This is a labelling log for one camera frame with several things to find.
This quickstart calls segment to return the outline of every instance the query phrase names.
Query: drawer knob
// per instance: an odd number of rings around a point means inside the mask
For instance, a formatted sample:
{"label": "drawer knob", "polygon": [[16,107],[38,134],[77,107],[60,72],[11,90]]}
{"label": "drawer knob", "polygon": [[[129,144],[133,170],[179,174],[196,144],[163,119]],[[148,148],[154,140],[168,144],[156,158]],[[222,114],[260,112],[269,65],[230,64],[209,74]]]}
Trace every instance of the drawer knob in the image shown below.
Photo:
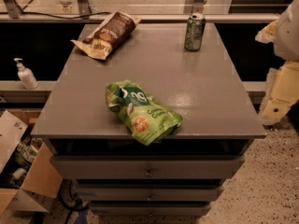
{"label": "drawer knob", "polygon": [[147,201],[149,201],[149,202],[153,201],[153,198],[151,195],[149,195],[149,197],[147,198]]}
{"label": "drawer knob", "polygon": [[148,171],[146,173],[144,173],[144,176],[147,178],[153,177],[153,173],[151,172],[150,168],[148,168]]}

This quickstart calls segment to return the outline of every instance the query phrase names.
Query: brown chip bag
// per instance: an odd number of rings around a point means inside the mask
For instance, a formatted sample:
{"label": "brown chip bag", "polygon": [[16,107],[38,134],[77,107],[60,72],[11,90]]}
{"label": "brown chip bag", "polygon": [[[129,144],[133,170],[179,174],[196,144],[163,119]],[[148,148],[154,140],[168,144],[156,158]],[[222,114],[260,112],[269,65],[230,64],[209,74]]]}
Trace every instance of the brown chip bag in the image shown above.
{"label": "brown chip bag", "polygon": [[132,137],[146,146],[176,133],[183,121],[181,115],[128,79],[107,86],[106,101],[108,109],[131,130]]}
{"label": "brown chip bag", "polygon": [[126,13],[115,12],[83,41],[71,41],[88,56],[105,60],[111,51],[129,36],[140,21],[140,17],[135,20]]}

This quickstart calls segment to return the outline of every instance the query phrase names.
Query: soda can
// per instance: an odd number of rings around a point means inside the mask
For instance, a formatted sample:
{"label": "soda can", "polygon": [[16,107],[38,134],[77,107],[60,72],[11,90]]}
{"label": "soda can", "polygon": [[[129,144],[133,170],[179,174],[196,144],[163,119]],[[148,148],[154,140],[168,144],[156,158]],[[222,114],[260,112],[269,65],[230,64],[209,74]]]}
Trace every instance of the soda can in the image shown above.
{"label": "soda can", "polygon": [[185,49],[199,50],[202,45],[205,31],[206,19],[201,13],[193,13],[187,19],[187,30],[185,36]]}

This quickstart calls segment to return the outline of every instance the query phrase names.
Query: cabinet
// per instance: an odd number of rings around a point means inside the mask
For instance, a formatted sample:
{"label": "cabinet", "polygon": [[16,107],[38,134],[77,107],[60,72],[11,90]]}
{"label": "cabinet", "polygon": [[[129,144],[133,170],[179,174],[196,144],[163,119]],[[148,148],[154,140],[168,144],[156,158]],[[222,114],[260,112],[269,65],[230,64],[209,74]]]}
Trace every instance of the cabinet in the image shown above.
{"label": "cabinet", "polygon": [[[197,52],[184,49],[185,28],[140,24],[106,61],[74,49],[32,131],[95,214],[203,216],[265,137],[214,24]],[[132,139],[105,101],[105,87],[126,78],[182,115],[176,135],[148,147]]]}

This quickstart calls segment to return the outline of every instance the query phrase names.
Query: pump dispenser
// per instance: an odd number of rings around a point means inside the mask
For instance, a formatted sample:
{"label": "pump dispenser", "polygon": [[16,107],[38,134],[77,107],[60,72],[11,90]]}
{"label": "pump dispenser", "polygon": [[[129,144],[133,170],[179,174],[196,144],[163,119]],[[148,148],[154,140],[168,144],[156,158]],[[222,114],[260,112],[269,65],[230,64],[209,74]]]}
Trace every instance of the pump dispenser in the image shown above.
{"label": "pump dispenser", "polygon": [[26,89],[35,89],[38,86],[36,78],[30,69],[26,68],[22,63],[20,63],[21,60],[22,58],[14,59],[19,69],[18,77],[20,78],[21,82],[24,84]]}

